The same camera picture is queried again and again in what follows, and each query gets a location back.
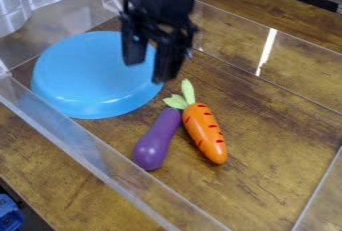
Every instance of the transparent plastic wall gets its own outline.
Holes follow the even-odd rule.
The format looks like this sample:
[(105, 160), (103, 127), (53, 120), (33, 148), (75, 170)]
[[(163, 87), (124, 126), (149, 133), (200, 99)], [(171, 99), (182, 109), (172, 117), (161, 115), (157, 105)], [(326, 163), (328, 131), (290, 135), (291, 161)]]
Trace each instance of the transparent plastic wall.
[[(331, 214), (322, 215), (319, 210), (324, 195), (339, 191), (335, 153), (342, 120), (338, 110), (320, 106), (338, 94), (322, 92), (327, 103), (315, 98), (320, 97), (319, 84), (310, 79), (312, 74), (322, 77), (320, 72), (288, 68), (306, 67), (311, 52), (319, 52), (335, 67), (339, 54), (198, 2), (192, 19), (200, 33), (194, 60), (187, 61), (179, 77), (144, 108), (93, 125), (91, 120), (65, 117), (32, 93), (35, 57), (56, 41), (88, 29), (116, 30), (117, 2), (64, 0), (37, 10), (23, 29), (0, 39), (0, 58), (11, 71), (0, 80), (1, 103), (167, 230), (298, 229), (319, 216), (324, 222), (308, 230), (323, 230), (326, 223), (341, 227), (341, 201), (330, 198)], [(203, 80), (207, 74), (215, 76)], [(223, 166), (200, 160), (190, 142), (184, 142), (186, 133), (179, 131), (163, 168), (147, 173), (129, 160), (132, 141), (151, 127), (155, 112), (164, 108), (161, 99), (179, 90), (188, 75), (200, 88), (199, 100), (211, 105), (228, 134), (230, 160)], [(327, 81), (334, 84), (335, 76), (331, 79)], [(124, 129), (136, 131), (132, 138), (121, 136)]]

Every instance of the blue bowl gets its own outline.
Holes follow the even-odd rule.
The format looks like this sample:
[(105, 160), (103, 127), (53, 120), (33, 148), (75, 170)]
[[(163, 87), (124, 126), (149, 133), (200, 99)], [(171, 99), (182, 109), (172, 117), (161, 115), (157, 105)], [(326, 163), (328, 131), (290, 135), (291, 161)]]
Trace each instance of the blue bowl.
[(155, 49), (143, 63), (125, 66), (119, 32), (89, 32), (64, 39), (41, 54), (32, 91), (67, 116), (100, 119), (125, 114), (156, 96), (151, 82)]

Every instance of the toy carrot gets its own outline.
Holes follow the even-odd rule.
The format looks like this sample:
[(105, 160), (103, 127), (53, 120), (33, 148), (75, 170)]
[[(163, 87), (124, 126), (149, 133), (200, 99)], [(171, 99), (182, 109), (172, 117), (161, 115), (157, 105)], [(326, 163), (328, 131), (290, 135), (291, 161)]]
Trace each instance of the toy carrot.
[(184, 110), (183, 124), (199, 150), (214, 163), (222, 164), (228, 157), (223, 134), (210, 108), (195, 102), (195, 90), (187, 79), (182, 81), (182, 92), (184, 97), (172, 94), (164, 102)]

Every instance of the wooden table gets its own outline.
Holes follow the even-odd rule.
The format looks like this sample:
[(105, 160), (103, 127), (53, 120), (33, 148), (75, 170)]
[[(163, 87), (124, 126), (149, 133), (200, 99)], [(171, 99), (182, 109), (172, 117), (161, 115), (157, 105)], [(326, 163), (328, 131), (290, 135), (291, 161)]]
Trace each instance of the wooden table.
[[(342, 51), (341, 16), (327, 11), (294, 0), (202, 1), (315, 44)], [(108, 25), (112, 27), (113, 21), (100, 26), (100, 29), (107, 29)], [(234, 79), (243, 79), (262, 86), (268, 93), (248, 91), (250, 87), (246, 87), (246, 84), (236, 84), (234, 79), (227, 79), (224, 88), (219, 88), (222, 78), (206, 75), (208, 70), (216, 72), (206, 63), (220, 65), (215, 58), (196, 52), (195, 60), (184, 66), (180, 77), (170, 82), (156, 99), (143, 108), (143, 112), (132, 113), (125, 117), (135, 120), (133, 122), (128, 122), (125, 118), (116, 118), (96, 122), (79, 121), (79, 123), (111, 145), (117, 145), (117, 150), (129, 156), (131, 149), (125, 145), (132, 144), (147, 131), (164, 107), (161, 98), (171, 92), (179, 91), (180, 79), (190, 77), (196, 87), (204, 88), (198, 97), (207, 99), (208, 104), (214, 105), (224, 124), (223, 130), (231, 137), (231, 159), (223, 172), (224, 175), (227, 173), (231, 175), (230, 183), (223, 179), (224, 176), (215, 175), (216, 167), (214, 168), (188, 146), (191, 142), (184, 130), (179, 131), (174, 142), (180, 145), (179, 153), (171, 151), (174, 157), (165, 163), (168, 177), (163, 171), (153, 175), (175, 189), (182, 189), (182, 182), (172, 177), (172, 165), (179, 159), (192, 161), (194, 186), (203, 186), (203, 182), (212, 185), (206, 188), (203, 202), (212, 198), (212, 205), (216, 207), (215, 196), (219, 196), (215, 194), (216, 189), (226, 188), (234, 192), (230, 198), (220, 198), (230, 201), (231, 208), (212, 209), (211, 206), (206, 206), (214, 212), (223, 212), (218, 214), (222, 222), (224, 218), (231, 218), (230, 227), (236, 230), (290, 230), (334, 157), (341, 133), (334, 125), (320, 125), (315, 117), (307, 115), (304, 111), (298, 112), (298, 109), (288, 108), (287, 103), (274, 99), (274, 95), (291, 99), (302, 109), (314, 111), (328, 120), (339, 122), (339, 116), (231, 66), (220, 67), (224, 72), (234, 75)], [(24, 84), (29, 81), (32, 70), (29, 65), (13, 73)], [(228, 95), (222, 93), (222, 90), (228, 91)], [(235, 109), (232, 112), (227, 112), (222, 107), (226, 106), (227, 99), (234, 99), (227, 103), (230, 108)], [(246, 113), (246, 109), (250, 109), (248, 116), (242, 114)], [(231, 123), (230, 120), (234, 120), (235, 128), (226, 127), (226, 124)], [(302, 120), (300, 125), (292, 120)], [(267, 145), (282, 143), (275, 150), (271, 147), (258, 149), (258, 146), (263, 146), (263, 141), (256, 139), (255, 134), (247, 132), (255, 131), (252, 123), (260, 124), (260, 136), (279, 133), (278, 138), (272, 137), (267, 141)], [(0, 125), (1, 178), (56, 230), (163, 230), (4, 106), (0, 107)], [(111, 134), (108, 129), (113, 125), (124, 128), (117, 128), (116, 133)], [(298, 133), (300, 145), (298, 148), (291, 146), (291, 139), (286, 140), (288, 138), (286, 129)], [(127, 136), (125, 130), (135, 130), (136, 133)], [(312, 145), (312, 141), (319, 142), (319, 145)], [(242, 150), (236, 145), (243, 143), (246, 148)], [(315, 169), (307, 165), (310, 162), (315, 162)], [(182, 190), (182, 193), (190, 198), (199, 196), (196, 193), (192, 194), (191, 188)]]

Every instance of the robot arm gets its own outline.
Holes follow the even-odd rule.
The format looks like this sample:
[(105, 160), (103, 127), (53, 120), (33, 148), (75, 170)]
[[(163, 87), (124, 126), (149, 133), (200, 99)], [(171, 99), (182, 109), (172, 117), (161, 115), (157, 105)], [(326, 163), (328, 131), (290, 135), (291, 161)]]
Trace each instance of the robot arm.
[(188, 18), (194, 1), (124, 0), (120, 14), (123, 59), (127, 65), (143, 62), (148, 41), (156, 43), (153, 83), (175, 78), (186, 57), (191, 57), (192, 37), (198, 31)]

